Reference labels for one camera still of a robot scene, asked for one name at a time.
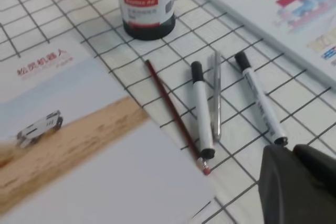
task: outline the robot image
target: robot image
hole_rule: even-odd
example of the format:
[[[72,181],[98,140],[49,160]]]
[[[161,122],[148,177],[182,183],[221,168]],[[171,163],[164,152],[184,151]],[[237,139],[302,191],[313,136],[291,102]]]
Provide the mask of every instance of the robot image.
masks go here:
[[[36,144],[42,135],[49,130],[59,130],[62,126],[62,122],[63,118],[61,117],[61,112],[59,110],[47,115],[45,118],[38,120],[17,133],[17,145],[20,148],[26,148],[29,145]]]

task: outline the white marker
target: white marker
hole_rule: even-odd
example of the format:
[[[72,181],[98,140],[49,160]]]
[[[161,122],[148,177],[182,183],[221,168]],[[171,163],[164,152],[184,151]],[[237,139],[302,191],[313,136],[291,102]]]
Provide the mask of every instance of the white marker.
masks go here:
[[[193,62],[191,64],[191,71],[194,83],[201,157],[211,159],[215,156],[215,149],[201,63],[198,61]]]
[[[245,77],[248,85],[252,89],[252,93],[256,99],[256,104],[260,110],[261,117],[266,124],[266,127],[268,127],[273,142],[282,146],[287,145],[288,138],[282,130],[279,120],[277,119],[270,102],[264,94],[264,91],[261,88],[257,76],[251,68],[245,53],[237,53],[235,59],[240,69],[242,70],[243,76]]]

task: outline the white grid tablecloth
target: white grid tablecloth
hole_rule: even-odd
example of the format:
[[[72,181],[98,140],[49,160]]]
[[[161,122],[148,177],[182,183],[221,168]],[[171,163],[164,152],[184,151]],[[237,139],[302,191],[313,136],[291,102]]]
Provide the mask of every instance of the white grid tablecloth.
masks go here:
[[[74,36],[186,155],[188,148],[144,61],[152,61],[196,139],[190,64],[202,63],[211,103],[209,59],[215,49],[223,53],[224,133],[215,147],[216,157],[209,161],[216,198],[191,223],[263,222],[257,186],[263,148],[271,141],[233,58],[241,50],[246,50],[274,104],[289,136],[288,147],[310,144],[336,157],[336,94],[208,0],[175,0],[175,29],[152,42],[134,40],[125,33],[118,0],[1,0],[0,10],[1,63],[19,61],[60,36]]]

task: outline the red pencil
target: red pencil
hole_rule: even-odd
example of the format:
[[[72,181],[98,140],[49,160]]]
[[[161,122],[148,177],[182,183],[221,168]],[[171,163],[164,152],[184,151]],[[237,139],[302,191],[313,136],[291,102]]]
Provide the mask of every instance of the red pencil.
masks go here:
[[[211,170],[210,168],[207,166],[206,162],[201,158],[199,150],[197,149],[193,139],[191,138],[186,126],[184,125],[182,119],[180,118],[180,115],[178,114],[173,102],[171,101],[171,99],[169,98],[169,95],[167,94],[166,90],[164,89],[164,86],[162,85],[159,77],[157,76],[152,64],[150,63],[149,60],[146,61],[146,66],[148,67],[149,72],[151,73],[151,76],[156,84],[157,89],[159,90],[160,95],[163,98],[163,101],[165,102],[166,106],[168,107],[168,109],[170,110],[170,112],[172,113],[172,116],[174,118],[174,120],[177,123],[177,127],[180,129],[181,134],[183,135],[183,137],[185,138],[187,144],[189,145],[194,159],[196,161],[196,163],[199,165],[201,163],[202,165],[202,170],[203,173],[205,175],[210,174]]]

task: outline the red logo label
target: red logo label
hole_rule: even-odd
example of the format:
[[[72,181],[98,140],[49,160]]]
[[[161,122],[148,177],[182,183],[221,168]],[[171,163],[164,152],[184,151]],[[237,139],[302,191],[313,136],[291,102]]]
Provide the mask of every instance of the red logo label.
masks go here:
[[[125,4],[136,7],[149,7],[158,4],[158,0],[124,0]]]

